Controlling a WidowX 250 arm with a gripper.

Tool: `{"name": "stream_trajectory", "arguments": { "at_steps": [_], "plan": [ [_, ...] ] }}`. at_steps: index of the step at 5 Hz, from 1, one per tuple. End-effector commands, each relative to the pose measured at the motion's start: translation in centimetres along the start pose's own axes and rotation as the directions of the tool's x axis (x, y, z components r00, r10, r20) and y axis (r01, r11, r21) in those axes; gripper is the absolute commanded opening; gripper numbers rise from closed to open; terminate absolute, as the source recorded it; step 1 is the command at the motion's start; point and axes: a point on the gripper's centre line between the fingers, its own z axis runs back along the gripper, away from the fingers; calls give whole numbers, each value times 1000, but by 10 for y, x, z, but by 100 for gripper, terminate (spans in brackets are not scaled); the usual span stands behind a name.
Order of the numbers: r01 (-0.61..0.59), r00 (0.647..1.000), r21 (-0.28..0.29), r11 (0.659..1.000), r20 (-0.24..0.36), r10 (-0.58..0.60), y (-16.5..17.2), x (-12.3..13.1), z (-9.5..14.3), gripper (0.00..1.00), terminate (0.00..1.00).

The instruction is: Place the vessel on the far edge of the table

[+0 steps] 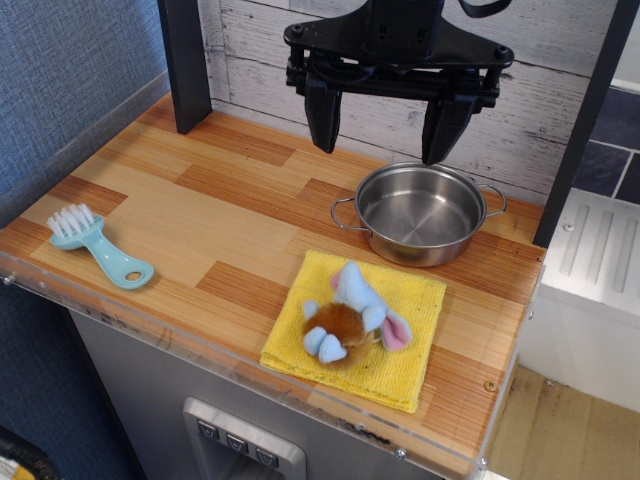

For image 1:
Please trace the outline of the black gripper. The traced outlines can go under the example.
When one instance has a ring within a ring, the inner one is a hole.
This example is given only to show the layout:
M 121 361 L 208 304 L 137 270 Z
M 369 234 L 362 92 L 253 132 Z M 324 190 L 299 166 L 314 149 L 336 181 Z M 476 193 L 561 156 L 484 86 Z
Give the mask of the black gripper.
M 429 101 L 422 162 L 446 159 L 471 117 L 494 106 L 514 53 L 451 24 L 443 7 L 441 1 L 367 1 L 351 13 L 285 29 L 286 83 L 305 92 L 316 147 L 335 149 L 343 91 Z

